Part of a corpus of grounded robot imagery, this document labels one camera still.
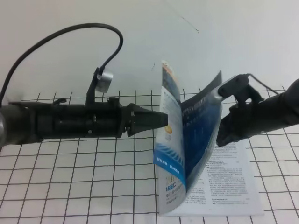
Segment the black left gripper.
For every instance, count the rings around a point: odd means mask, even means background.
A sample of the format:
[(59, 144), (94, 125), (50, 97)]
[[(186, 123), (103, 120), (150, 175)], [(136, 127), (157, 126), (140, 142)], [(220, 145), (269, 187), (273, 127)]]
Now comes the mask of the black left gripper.
[(90, 105), (30, 103), (34, 134), (40, 139), (119, 138), (168, 125), (168, 115), (135, 104), (121, 106), (118, 98)]

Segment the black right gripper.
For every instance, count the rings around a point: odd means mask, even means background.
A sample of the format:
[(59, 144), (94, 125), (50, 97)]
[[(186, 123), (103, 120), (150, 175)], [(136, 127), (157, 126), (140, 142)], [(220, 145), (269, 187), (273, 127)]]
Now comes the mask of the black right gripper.
[(278, 127), (278, 101), (267, 99), (232, 108), (221, 120), (216, 143), (222, 147)]

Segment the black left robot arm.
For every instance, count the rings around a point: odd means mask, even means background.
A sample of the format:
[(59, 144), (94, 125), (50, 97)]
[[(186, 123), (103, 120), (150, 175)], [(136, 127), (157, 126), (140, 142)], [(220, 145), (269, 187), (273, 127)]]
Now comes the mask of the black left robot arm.
[(120, 138), (168, 125), (168, 115), (135, 104), (122, 106), (118, 98), (85, 105), (11, 102), (0, 109), (0, 145), (25, 145), (46, 139)]

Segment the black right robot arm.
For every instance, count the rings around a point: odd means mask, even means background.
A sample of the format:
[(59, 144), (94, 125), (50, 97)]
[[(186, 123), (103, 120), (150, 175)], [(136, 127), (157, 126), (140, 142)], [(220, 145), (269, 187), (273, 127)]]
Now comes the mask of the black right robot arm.
[(223, 147), (231, 142), (299, 123), (299, 81), (286, 90), (264, 100), (237, 103), (221, 120), (216, 143)]

